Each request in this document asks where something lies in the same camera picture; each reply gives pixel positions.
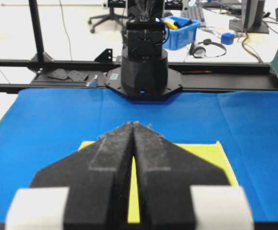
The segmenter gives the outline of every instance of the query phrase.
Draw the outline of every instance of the blue plastic bin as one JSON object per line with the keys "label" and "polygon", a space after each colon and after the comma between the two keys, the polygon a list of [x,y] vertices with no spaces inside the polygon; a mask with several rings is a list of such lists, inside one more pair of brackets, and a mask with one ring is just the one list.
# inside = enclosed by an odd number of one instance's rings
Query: blue plastic bin
{"label": "blue plastic bin", "polygon": [[[178,22],[180,25],[184,25],[189,21],[188,18],[175,16],[165,17],[162,20],[164,21],[166,18],[171,18],[174,21]],[[177,50],[195,41],[197,35],[197,27],[200,25],[200,23],[200,21],[192,20],[191,25],[185,26],[178,30],[170,30],[170,37],[168,41],[165,44],[163,44],[163,48],[169,50]]]}

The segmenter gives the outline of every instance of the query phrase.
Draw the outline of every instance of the metal bracket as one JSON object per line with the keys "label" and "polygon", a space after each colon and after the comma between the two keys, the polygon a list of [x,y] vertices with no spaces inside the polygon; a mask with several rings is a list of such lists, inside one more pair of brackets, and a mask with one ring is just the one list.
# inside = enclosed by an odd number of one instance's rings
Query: metal bracket
{"label": "metal bracket", "polygon": [[104,50],[94,61],[112,62],[112,49]]}
{"label": "metal bracket", "polygon": [[[43,53],[43,59],[44,59],[44,62],[54,62],[55,61],[47,52]],[[35,54],[30,61],[38,62],[38,54]],[[35,68],[35,67],[28,66],[28,68],[35,73],[37,73],[40,70],[40,68]]]}

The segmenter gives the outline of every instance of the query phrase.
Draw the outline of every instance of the headphones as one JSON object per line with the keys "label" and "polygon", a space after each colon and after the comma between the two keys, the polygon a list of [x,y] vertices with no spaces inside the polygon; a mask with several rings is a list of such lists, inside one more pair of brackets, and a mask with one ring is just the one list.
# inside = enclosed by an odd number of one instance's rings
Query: headphones
{"label": "headphones", "polygon": [[212,58],[212,57],[206,56],[206,49],[203,46],[200,46],[200,44],[204,44],[206,46],[214,45],[214,46],[220,47],[221,49],[224,50],[223,54],[213,56],[213,58],[218,58],[218,57],[226,55],[227,49],[224,45],[217,43],[217,42],[212,42],[211,39],[205,39],[203,42],[199,42],[197,44],[195,44],[194,42],[191,43],[189,54],[192,55],[194,58]]}

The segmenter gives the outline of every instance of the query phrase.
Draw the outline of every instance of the blue table cover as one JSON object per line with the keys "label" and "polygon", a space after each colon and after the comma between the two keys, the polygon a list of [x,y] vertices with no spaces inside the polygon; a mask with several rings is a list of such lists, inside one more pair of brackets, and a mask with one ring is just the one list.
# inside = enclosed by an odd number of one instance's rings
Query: blue table cover
{"label": "blue table cover", "polygon": [[278,221],[278,92],[178,93],[132,102],[111,90],[23,90],[0,123],[0,222],[34,174],[127,121],[174,143],[221,142],[255,221]]}

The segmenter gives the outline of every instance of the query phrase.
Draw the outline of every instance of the office chair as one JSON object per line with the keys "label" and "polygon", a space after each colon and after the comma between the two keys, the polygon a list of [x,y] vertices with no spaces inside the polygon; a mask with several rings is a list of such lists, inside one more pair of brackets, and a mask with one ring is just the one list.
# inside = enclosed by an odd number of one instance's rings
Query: office chair
{"label": "office chair", "polygon": [[92,34],[95,33],[95,27],[97,27],[98,25],[100,25],[100,24],[102,24],[102,23],[104,23],[106,21],[109,21],[109,20],[116,21],[118,24],[123,25],[123,22],[120,19],[127,19],[128,17],[124,16],[124,15],[115,14],[114,8],[113,7],[109,7],[109,14],[98,15],[98,16],[91,17],[88,20],[88,24],[91,25],[92,24],[91,20],[92,19],[97,19],[97,18],[101,18],[101,20],[99,22],[93,24],[92,29],[90,30],[90,32]]}

